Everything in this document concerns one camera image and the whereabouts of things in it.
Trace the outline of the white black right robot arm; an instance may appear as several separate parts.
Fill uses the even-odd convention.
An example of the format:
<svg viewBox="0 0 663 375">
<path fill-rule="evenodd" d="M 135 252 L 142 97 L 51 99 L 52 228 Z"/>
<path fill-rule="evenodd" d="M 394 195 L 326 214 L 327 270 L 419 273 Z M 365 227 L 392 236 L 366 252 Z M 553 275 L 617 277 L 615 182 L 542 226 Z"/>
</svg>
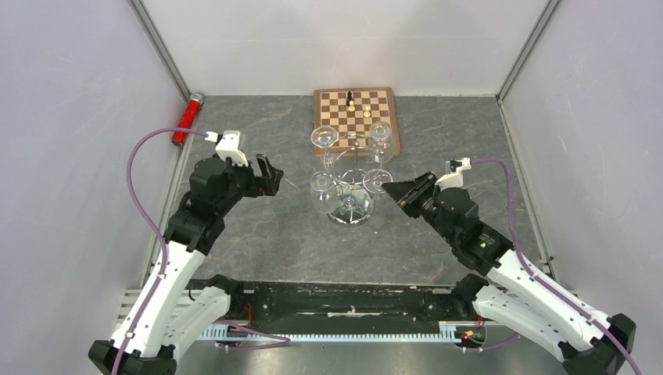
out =
<svg viewBox="0 0 663 375">
<path fill-rule="evenodd" d="M 471 270 L 453 289 L 462 319 L 500 323 L 549 352 L 568 374 L 616 374 L 633 349 L 636 325 L 583 302 L 514 250 L 478 217 L 461 187 L 441 189 L 435 175 L 389 182 L 386 193 L 411 218 L 422 218 Z"/>
</svg>

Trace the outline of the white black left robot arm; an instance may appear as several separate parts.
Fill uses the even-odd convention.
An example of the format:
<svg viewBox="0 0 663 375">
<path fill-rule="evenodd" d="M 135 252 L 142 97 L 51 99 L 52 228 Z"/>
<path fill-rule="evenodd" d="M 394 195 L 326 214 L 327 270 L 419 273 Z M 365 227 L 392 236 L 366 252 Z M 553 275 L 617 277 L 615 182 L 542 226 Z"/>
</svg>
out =
<svg viewBox="0 0 663 375">
<path fill-rule="evenodd" d="M 165 249 L 138 300 L 108 340 L 91 345 L 88 358 L 103 374 L 174 374 L 181 357 L 217 318 L 235 319 L 245 309 L 238 281 L 213 277 L 178 316 L 175 307 L 195 271 L 225 228 L 224 218 L 243 198 L 277 194 L 282 170 L 264 154 L 237 164 L 217 155 L 196 163 L 177 211 L 165 231 Z"/>
</svg>

